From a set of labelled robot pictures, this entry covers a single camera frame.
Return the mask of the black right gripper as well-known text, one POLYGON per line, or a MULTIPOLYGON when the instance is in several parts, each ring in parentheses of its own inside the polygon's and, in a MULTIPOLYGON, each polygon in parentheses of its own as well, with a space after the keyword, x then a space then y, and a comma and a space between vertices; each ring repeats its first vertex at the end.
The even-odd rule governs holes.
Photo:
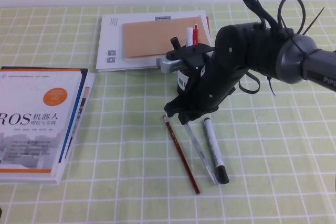
MULTIPOLYGON (((246 45, 221 44, 201 70, 189 77, 185 91, 164 106, 168 117, 175 114, 181 124, 199 119, 218 109, 238 80, 246 73, 246 45)), ((169 60, 182 58, 182 48, 166 54, 169 60)))

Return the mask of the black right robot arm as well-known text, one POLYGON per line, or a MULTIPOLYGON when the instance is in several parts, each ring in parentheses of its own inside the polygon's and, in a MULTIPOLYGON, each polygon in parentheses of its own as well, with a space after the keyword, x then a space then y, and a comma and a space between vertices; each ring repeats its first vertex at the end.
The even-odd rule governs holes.
POLYGON ((288 84, 310 80, 335 90, 335 53, 319 49, 310 37, 290 28, 229 25, 219 30, 214 47, 184 46, 166 56, 182 60, 188 73, 185 90, 164 108, 182 124, 217 111, 250 70, 288 84))

